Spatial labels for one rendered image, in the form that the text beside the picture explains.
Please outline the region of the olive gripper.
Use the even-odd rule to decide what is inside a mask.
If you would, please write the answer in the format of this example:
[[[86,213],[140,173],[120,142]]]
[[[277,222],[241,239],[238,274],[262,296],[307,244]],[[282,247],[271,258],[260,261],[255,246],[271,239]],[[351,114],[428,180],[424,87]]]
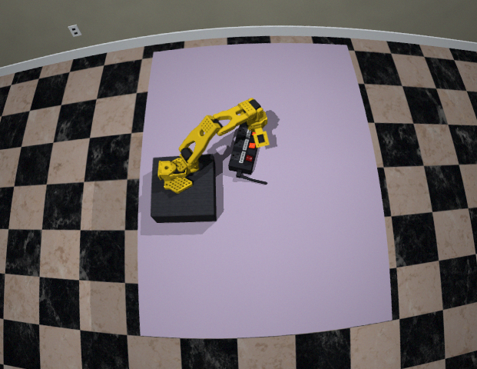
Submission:
[[[261,119],[258,121],[252,119],[247,121],[246,125],[249,131],[256,132],[256,134],[253,134],[256,148],[269,144],[267,132],[262,130],[263,127],[267,125],[267,115],[265,111],[263,112],[263,117]]]

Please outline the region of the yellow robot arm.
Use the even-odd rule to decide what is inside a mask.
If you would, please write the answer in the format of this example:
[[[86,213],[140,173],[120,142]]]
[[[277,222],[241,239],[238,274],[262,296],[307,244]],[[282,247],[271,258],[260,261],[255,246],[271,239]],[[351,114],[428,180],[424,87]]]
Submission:
[[[183,156],[182,159],[184,161],[182,161],[181,158],[177,158],[173,161],[161,161],[159,175],[161,179],[164,179],[164,188],[171,189],[175,193],[180,193],[193,186],[192,181],[185,177],[199,170],[198,158],[204,153],[212,137],[215,136],[216,133],[218,136],[224,135],[246,121],[251,119],[258,121],[262,117],[263,109],[253,98],[243,101],[227,111],[214,114],[213,117],[206,115],[202,122],[190,132],[179,147],[180,157]],[[231,121],[226,126],[223,126],[219,122],[219,120],[227,119]],[[194,152],[192,152],[189,146],[194,142],[196,145]]]

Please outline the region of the black power strip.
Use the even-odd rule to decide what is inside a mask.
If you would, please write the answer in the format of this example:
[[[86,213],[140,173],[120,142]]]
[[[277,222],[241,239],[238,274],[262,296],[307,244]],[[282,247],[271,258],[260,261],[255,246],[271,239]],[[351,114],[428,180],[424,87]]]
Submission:
[[[253,170],[258,149],[256,148],[253,134],[256,134],[256,132],[249,131],[246,122],[239,126],[228,167],[230,171],[237,172],[236,178],[243,178],[267,185],[265,181],[258,181],[241,175],[242,173],[251,175]]]

